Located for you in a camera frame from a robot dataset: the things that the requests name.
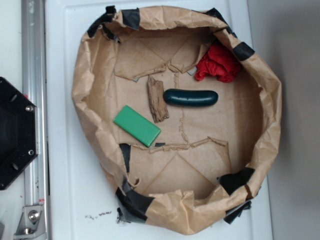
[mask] dark green cucumber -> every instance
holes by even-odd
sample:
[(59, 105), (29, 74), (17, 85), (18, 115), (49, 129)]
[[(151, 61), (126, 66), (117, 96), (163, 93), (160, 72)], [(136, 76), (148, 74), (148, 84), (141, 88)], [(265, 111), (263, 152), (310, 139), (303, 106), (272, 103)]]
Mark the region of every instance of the dark green cucumber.
[(183, 107), (206, 107), (218, 101), (218, 94), (210, 90), (168, 89), (163, 98), (166, 103)]

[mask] black duct tape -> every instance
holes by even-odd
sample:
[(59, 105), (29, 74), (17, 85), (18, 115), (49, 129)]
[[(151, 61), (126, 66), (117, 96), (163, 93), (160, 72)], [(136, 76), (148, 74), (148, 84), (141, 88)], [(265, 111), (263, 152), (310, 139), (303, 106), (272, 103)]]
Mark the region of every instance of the black duct tape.
[(240, 217), (243, 210), (251, 209), (251, 201), (248, 200), (239, 206), (232, 208), (226, 212), (226, 217), (223, 219), (226, 223), (232, 224), (236, 217)]
[(226, 174), (217, 178), (224, 190), (231, 195), (235, 190), (247, 184), (255, 170), (245, 167), (235, 174)]
[(123, 216), (121, 220), (125, 222), (145, 223), (147, 220), (146, 211), (155, 199), (154, 197), (144, 196), (134, 191), (127, 180), (122, 185), (123, 192), (118, 188), (115, 192), (119, 207)]
[(92, 25), (89, 27), (89, 29), (87, 31), (89, 37), (92, 38), (96, 34), (98, 27), (101, 24), (111, 23), (116, 12), (117, 12), (117, 10), (116, 10), (115, 6), (107, 6), (105, 8), (105, 13), (103, 15), (101, 15), (97, 20), (95, 20), (94, 23), (92, 23)]
[(116, 43), (120, 43), (119, 37), (113, 34), (104, 24), (102, 24), (102, 29), (109, 39), (114, 40)]
[(131, 145), (126, 144), (126, 143), (121, 143), (121, 144), (119, 144), (119, 146), (120, 146), (120, 149), (121, 149), (122, 154), (123, 154), (126, 172), (129, 173), (130, 172)]
[(245, 42), (239, 43), (234, 47), (233, 53), (239, 61), (244, 61), (250, 58), (255, 51), (249, 47)]
[(139, 30), (139, 26), (140, 26), (139, 8), (122, 10), (121, 12), (122, 12), (123, 24), (132, 29)]
[(118, 217), (116, 218), (116, 223), (117, 223), (117, 224), (119, 224), (120, 222), (131, 223), (130, 221), (127, 221), (127, 220), (125, 219), (125, 216), (124, 216), (124, 214), (122, 213), (120, 207), (118, 207), (118, 208), (116, 209), (116, 211), (118, 212)]
[(209, 15), (211, 17), (215, 17), (215, 18), (221, 20), (222, 22), (224, 22), (225, 24), (227, 24), (228, 25), (226, 27), (227, 32), (232, 34), (233, 36), (237, 37), (237, 35), (232, 31), (232, 29), (229, 26), (229, 24), (226, 22), (226, 20), (222, 17), (221, 13), (217, 9), (212, 8), (211, 10), (205, 12), (205, 14), (207, 14), (207, 15)]

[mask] piece of bark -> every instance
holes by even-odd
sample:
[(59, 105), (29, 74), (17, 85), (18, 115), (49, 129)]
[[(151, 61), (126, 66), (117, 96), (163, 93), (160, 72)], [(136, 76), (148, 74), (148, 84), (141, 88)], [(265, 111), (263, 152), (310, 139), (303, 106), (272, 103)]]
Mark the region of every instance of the piece of bark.
[(149, 75), (147, 82), (149, 93), (149, 105), (155, 123), (159, 123), (169, 118), (167, 104), (164, 100), (164, 82), (155, 80)]

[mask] green rectangular block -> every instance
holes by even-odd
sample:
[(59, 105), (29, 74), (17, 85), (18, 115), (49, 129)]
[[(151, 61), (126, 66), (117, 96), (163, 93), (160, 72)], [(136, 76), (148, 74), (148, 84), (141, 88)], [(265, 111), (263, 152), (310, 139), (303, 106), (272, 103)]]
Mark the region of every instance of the green rectangular block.
[(151, 146), (161, 132), (160, 128), (128, 105), (122, 108), (113, 121), (147, 147)]

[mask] red rag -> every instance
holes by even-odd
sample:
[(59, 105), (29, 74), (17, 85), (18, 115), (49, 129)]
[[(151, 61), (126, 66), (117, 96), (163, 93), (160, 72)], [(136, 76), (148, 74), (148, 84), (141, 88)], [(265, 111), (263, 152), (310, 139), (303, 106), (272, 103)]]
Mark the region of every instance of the red rag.
[(208, 52), (196, 66), (195, 79), (203, 80), (206, 76), (217, 76), (217, 80), (230, 83), (242, 69), (236, 57), (219, 41), (214, 42)]

